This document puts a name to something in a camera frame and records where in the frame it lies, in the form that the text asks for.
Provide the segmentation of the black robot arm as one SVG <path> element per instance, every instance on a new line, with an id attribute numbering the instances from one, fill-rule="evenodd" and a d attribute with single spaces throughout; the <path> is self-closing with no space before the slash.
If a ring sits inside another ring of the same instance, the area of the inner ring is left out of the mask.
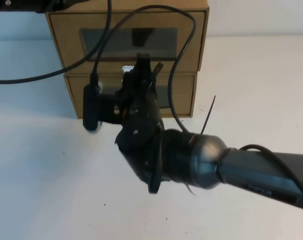
<path id="1" fill-rule="evenodd" d="M 257 144 L 229 148 L 217 136 L 165 129 L 155 91 L 159 63 L 138 54 L 123 76 L 119 151 L 151 194 L 162 182 L 201 189 L 228 184 L 303 209 L 303 154 L 273 152 Z"/>

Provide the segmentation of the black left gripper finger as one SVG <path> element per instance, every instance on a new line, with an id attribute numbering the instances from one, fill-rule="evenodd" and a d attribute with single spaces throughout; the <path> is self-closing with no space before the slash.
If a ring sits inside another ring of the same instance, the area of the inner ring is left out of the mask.
<path id="1" fill-rule="evenodd" d="M 138 53 L 134 70 L 140 78 L 148 78 L 152 73 L 150 56 L 148 54 Z"/>

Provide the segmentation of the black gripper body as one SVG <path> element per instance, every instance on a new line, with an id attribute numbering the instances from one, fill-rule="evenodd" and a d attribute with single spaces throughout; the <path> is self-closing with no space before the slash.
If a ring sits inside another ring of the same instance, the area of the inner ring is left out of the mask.
<path id="1" fill-rule="evenodd" d="M 119 91 L 122 129 L 115 143 L 136 176 L 156 194 L 162 181 L 162 131 L 164 123 L 155 89 L 155 77 L 126 72 Z"/>

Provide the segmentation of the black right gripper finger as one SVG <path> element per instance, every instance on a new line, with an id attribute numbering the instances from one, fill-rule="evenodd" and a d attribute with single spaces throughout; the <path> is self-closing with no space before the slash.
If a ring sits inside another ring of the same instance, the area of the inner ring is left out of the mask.
<path id="1" fill-rule="evenodd" d="M 164 65 L 161 62 L 158 62 L 158 64 L 155 66 L 155 68 L 152 71 L 152 75 L 157 76 L 160 73 L 160 71 L 162 70 L 163 66 Z"/>

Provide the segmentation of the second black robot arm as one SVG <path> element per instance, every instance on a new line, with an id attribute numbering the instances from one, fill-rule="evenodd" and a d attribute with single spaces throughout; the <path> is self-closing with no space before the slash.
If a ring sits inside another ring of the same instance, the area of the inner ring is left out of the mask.
<path id="1" fill-rule="evenodd" d="M 77 2 L 77 0 L 0 0 L 0 12 L 55 12 L 65 10 Z"/>

